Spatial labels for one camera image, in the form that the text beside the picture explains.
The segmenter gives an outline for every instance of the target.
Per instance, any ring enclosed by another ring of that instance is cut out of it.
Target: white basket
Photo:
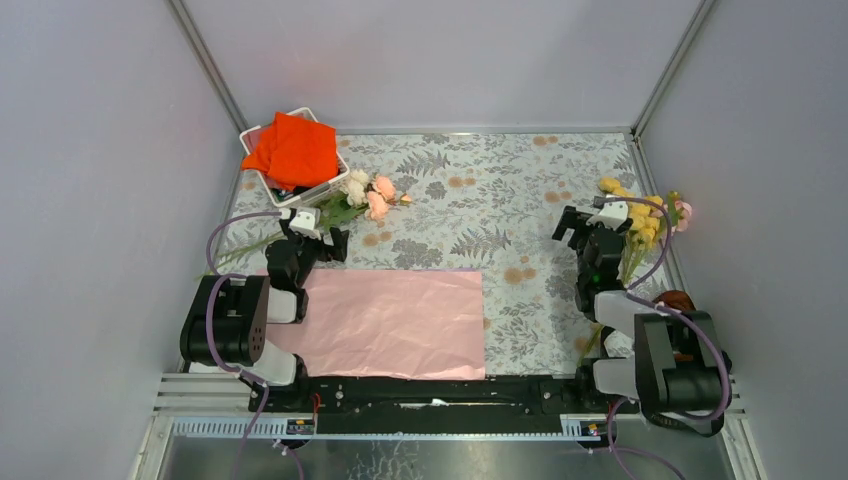
[[[318,120],[315,118],[315,115],[312,114],[312,110],[307,107],[298,108],[292,112],[289,112],[288,115],[292,115],[295,117],[305,118],[307,120],[312,120],[313,122],[317,122]],[[241,145],[244,147],[244,151],[250,155],[253,153],[253,150],[256,148],[256,145],[259,143],[259,134],[261,134],[267,126],[257,126],[251,129],[245,130],[241,132],[239,135],[239,140],[241,141]],[[295,195],[293,197],[286,198],[280,201],[274,192],[271,191],[272,188],[279,188],[277,186],[277,182],[273,179],[268,178],[260,172],[259,170],[253,170],[256,172],[256,175],[259,177],[259,180],[262,182],[262,186],[265,187],[265,193],[268,194],[268,198],[271,199],[271,203],[274,204],[277,208],[282,207],[299,207],[301,205],[314,205],[322,198],[326,198],[328,195],[337,192],[339,188],[342,186],[342,182],[350,175],[350,168],[348,168],[347,163],[345,163],[344,159],[339,152],[336,151],[336,156],[339,159],[339,174],[338,176],[330,179],[328,182],[324,182],[317,187],[310,188],[309,190],[301,193],[300,195]]]

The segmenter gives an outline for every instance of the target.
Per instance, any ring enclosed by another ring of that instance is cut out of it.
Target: yellow flower
[[[630,217],[630,219],[633,220],[633,224],[630,225],[631,232],[638,232],[645,228],[645,217],[635,216]]]
[[[602,192],[612,193],[616,188],[621,188],[621,182],[612,177],[604,177],[598,183],[598,187]]]
[[[659,232],[660,219],[655,217],[645,217],[645,227],[653,229],[654,232]]]
[[[645,197],[645,200],[647,200],[649,202],[654,202],[659,206],[662,206],[662,203],[663,203],[662,197],[660,197],[658,195],[651,195],[650,197]]]
[[[651,207],[642,205],[641,203],[634,203],[633,205],[630,205],[630,210],[627,212],[627,215],[633,215],[633,217],[647,217],[649,213],[651,213]]]
[[[654,234],[657,232],[653,228],[644,227],[642,230],[633,235],[633,240],[642,245],[650,245],[654,240]]]
[[[612,194],[615,195],[616,197],[627,197],[627,198],[633,197],[632,193],[628,192],[627,190],[625,190],[621,187],[614,188],[613,191],[612,191]]]

